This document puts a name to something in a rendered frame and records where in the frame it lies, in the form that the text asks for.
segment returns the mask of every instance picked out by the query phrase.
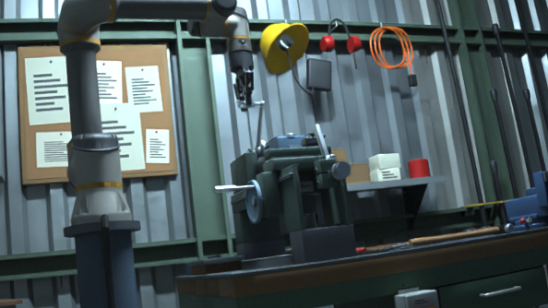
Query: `drawer handle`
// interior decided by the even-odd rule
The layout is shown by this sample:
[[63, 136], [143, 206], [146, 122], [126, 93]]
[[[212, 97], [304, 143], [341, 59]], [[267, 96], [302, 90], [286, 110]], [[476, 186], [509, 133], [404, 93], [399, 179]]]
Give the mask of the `drawer handle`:
[[480, 293], [480, 297], [483, 298], [483, 299], [487, 299], [487, 298], [490, 298], [490, 297], [495, 297], [495, 296], [508, 294], [508, 293], [512, 293], [512, 292], [517, 292], [519, 290], [521, 290], [521, 287], [516, 286], [516, 287], [504, 289], [504, 290], [496, 290], [494, 292]]

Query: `drawer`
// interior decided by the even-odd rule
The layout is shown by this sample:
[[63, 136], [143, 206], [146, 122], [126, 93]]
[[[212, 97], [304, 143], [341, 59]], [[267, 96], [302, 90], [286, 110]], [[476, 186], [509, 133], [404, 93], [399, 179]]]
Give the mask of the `drawer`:
[[544, 268], [537, 267], [439, 288], [439, 301], [441, 308], [529, 308], [548, 303], [547, 288]]

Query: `red can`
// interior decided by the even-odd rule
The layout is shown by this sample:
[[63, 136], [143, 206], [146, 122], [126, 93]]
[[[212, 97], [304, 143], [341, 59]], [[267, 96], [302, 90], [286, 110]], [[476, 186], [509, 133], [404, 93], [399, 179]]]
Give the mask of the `red can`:
[[427, 159], [410, 160], [407, 163], [410, 178], [423, 178], [430, 176], [430, 167]]

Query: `small white box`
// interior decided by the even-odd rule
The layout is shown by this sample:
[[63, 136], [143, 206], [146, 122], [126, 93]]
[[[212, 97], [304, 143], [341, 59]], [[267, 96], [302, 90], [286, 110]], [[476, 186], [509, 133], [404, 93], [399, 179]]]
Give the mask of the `small white box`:
[[401, 172], [399, 168], [390, 168], [383, 170], [375, 170], [369, 172], [371, 177], [371, 182], [383, 182], [383, 181], [394, 181], [401, 180]]
[[417, 290], [394, 296], [396, 308], [438, 308], [436, 290]]
[[369, 158], [369, 170], [401, 168], [399, 153], [377, 154]]

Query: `orange cable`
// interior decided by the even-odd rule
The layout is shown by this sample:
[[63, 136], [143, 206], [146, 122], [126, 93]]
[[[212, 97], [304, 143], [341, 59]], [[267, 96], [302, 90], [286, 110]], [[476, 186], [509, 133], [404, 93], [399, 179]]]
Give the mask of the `orange cable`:
[[[399, 42], [401, 43], [403, 59], [401, 59], [401, 62], [398, 65], [391, 65], [387, 59], [385, 59], [381, 49], [381, 38], [387, 30], [391, 30], [396, 33], [396, 35], [398, 35]], [[413, 62], [413, 46], [409, 36], [402, 28], [382, 27], [375, 29], [373, 33], [371, 33], [371, 38], [369, 39], [369, 48], [371, 49], [373, 59], [379, 66], [387, 69], [405, 68], [409, 66], [411, 68], [410, 74], [413, 74], [413, 66], [411, 65]]]

